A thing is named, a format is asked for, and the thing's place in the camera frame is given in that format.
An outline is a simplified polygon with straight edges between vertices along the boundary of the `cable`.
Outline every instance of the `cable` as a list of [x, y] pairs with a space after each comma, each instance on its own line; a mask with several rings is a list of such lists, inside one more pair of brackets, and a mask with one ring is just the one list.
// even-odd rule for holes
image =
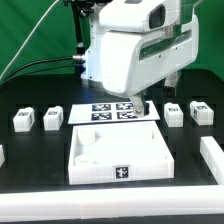
[[198, 7], [204, 0], [198, 0], [194, 5], [193, 7], [196, 8]]
[[26, 65], [23, 65], [19, 68], [17, 68], [16, 70], [14, 70], [13, 72], [11, 72], [9, 75], [8, 75], [8, 78], [11, 78], [12, 76], [14, 76], [16, 73], [26, 69], [26, 68], [29, 68], [29, 67], [32, 67], [34, 65], [39, 65], [39, 64], [44, 64], [44, 63], [53, 63], [53, 62], [59, 62], [59, 61], [72, 61], [73, 58], [72, 57], [63, 57], [63, 58], [51, 58], [51, 59], [44, 59], [44, 60], [39, 60], [39, 61], [34, 61], [34, 62], [30, 62]]
[[34, 74], [34, 73], [39, 73], [39, 72], [46, 72], [46, 71], [53, 71], [53, 70], [57, 70], [57, 69], [63, 69], [63, 68], [75, 68], [75, 66], [77, 66], [78, 64], [76, 65], [67, 65], [67, 66], [60, 66], [60, 67], [55, 67], [55, 68], [47, 68], [47, 69], [42, 69], [42, 70], [37, 70], [37, 71], [32, 71], [32, 72], [27, 72], [27, 73], [23, 73], [23, 74], [20, 74], [20, 75], [16, 75], [16, 76], [12, 76], [11, 78], [7, 78], [1, 85], [0, 87], [2, 87], [4, 84], [12, 81], [12, 80], [15, 80], [19, 77], [22, 77], [22, 76], [27, 76], [27, 75], [30, 75], [30, 74]]
[[23, 45], [20, 47], [20, 49], [18, 50], [18, 52], [15, 54], [15, 56], [13, 57], [13, 59], [10, 61], [10, 63], [6, 66], [6, 68], [4, 69], [4, 71], [2, 72], [1, 76], [0, 76], [0, 82], [2, 81], [4, 75], [6, 74], [6, 72], [8, 71], [9, 67], [13, 64], [13, 62], [17, 59], [17, 57], [19, 56], [19, 54], [21, 53], [21, 51], [23, 50], [23, 48], [26, 46], [26, 44], [28, 43], [28, 41], [30, 40], [30, 38], [33, 36], [34, 32], [36, 31], [36, 29], [39, 27], [39, 25], [41, 24], [41, 22], [45, 19], [45, 17], [49, 14], [49, 12], [51, 11], [51, 9], [59, 2], [60, 0], [55, 0], [54, 3], [48, 8], [48, 10], [44, 13], [44, 15], [41, 17], [41, 19], [38, 21], [38, 23], [36, 24], [36, 26], [33, 28], [33, 30], [31, 31], [31, 33], [29, 34], [29, 36], [26, 38], [25, 42], [23, 43]]

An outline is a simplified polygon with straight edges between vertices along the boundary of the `black table surface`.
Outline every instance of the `black table surface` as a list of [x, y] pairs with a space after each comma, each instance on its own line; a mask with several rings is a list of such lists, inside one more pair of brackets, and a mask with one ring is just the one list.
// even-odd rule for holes
[[[72, 125], [68, 119], [72, 104], [123, 102], [103, 89], [82, 86], [74, 75], [32, 76], [0, 88], [0, 144], [6, 161], [0, 168], [0, 193], [109, 189], [150, 186], [216, 185], [200, 155], [200, 138], [213, 136], [224, 148], [224, 82], [207, 70], [184, 70], [174, 98], [165, 98], [163, 82], [147, 89], [161, 117], [157, 125], [175, 160], [175, 177], [165, 180], [133, 181], [70, 186], [68, 159]], [[190, 102], [204, 101], [215, 112], [212, 126], [198, 126], [190, 116]], [[183, 128], [168, 128], [164, 104], [178, 103], [184, 113]], [[44, 131], [43, 116], [49, 107], [64, 109], [59, 131]], [[35, 123], [28, 133], [15, 133], [13, 117], [24, 107], [33, 107]], [[224, 215], [161, 216], [95, 220], [44, 221], [40, 223], [224, 223]]]

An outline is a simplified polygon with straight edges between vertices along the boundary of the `white robot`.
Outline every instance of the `white robot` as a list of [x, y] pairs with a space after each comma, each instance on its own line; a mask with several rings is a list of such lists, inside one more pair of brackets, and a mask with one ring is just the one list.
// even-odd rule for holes
[[74, 58], [86, 62], [83, 83], [103, 84], [108, 93], [130, 98], [138, 117], [147, 113], [144, 90], [164, 78], [173, 85], [177, 72], [197, 57], [194, 7], [201, 1], [70, 2], [80, 9], [80, 16], [90, 18], [91, 45], [84, 56]]

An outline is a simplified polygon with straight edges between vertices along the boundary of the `black cable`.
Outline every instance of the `black cable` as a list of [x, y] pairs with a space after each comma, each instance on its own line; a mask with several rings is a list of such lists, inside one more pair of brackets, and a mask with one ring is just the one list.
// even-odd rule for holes
[[20, 72], [20, 71], [22, 71], [22, 70], [24, 70], [26, 68], [32, 67], [34, 65], [39, 65], [39, 64], [44, 64], [44, 63], [53, 63], [53, 62], [59, 62], [59, 61], [72, 61], [72, 60], [73, 60], [72, 57], [63, 57], [63, 58], [51, 58], [51, 59], [44, 59], [44, 60], [30, 62], [30, 63], [28, 63], [26, 65], [23, 65], [23, 66], [17, 68], [13, 72], [11, 72], [7, 76], [6, 80], [11, 78], [11, 77], [13, 77], [16, 73], [18, 73], [18, 72]]
[[77, 41], [76, 51], [77, 51], [77, 54], [84, 54], [85, 47], [84, 47], [83, 39], [82, 39], [82, 31], [81, 31], [81, 24], [79, 20], [78, 5], [76, 2], [72, 2], [71, 6], [72, 6], [72, 14], [73, 14], [73, 21], [75, 25], [75, 34], [76, 34], [76, 41]]
[[67, 66], [60, 66], [60, 67], [55, 67], [55, 68], [47, 68], [47, 69], [41, 69], [41, 70], [37, 70], [37, 71], [32, 71], [32, 72], [27, 72], [27, 73], [23, 73], [23, 74], [19, 74], [19, 75], [16, 75], [16, 76], [12, 76], [12, 77], [9, 77], [7, 78], [1, 85], [3, 86], [4, 84], [12, 81], [12, 80], [15, 80], [19, 77], [22, 77], [22, 76], [26, 76], [26, 75], [30, 75], [30, 74], [34, 74], [34, 73], [37, 73], [37, 72], [46, 72], [46, 71], [53, 71], [53, 70], [57, 70], [57, 69], [62, 69], [62, 68], [75, 68], [75, 66], [77, 66], [79, 64], [76, 64], [76, 65], [67, 65]]

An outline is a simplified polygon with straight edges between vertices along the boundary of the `white block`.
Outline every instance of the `white block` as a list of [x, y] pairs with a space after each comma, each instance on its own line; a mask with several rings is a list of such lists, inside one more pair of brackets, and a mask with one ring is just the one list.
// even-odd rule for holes
[[178, 104], [165, 104], [164, 117], [168, 127], [183, 127], [184, 115]]
[[44, 115], [45, 131], [58, 131], [64, 120], [63, 108], [60, 106], [51, 107]]
[[5, 162], [4, 152], [3, 152], [2, 145], [0, 145], [0, 167], [2, 166], [4, 162]]
[[27, 107], [25, 109], [20, 109], [16, 116], [13, 118], [15, 132], [28, 132], [30, 131], [34, 118], [34, 109]]
[[224, 186], [214, 185], [0, 194], [4, 223], [223, 213]]
[[212, 136], [202, 137], [200, 152], [219, 185], [224, 185], [224, 153]]
[[87, 144], [80, 141], [82, 128], [73, 127], [70, 184], [174, 177], [174, 160], [154, 121], [85, 126]]
[[198, 125], [213, 125], [214, 111], [206, 103], [193, 101], [190, 110]]

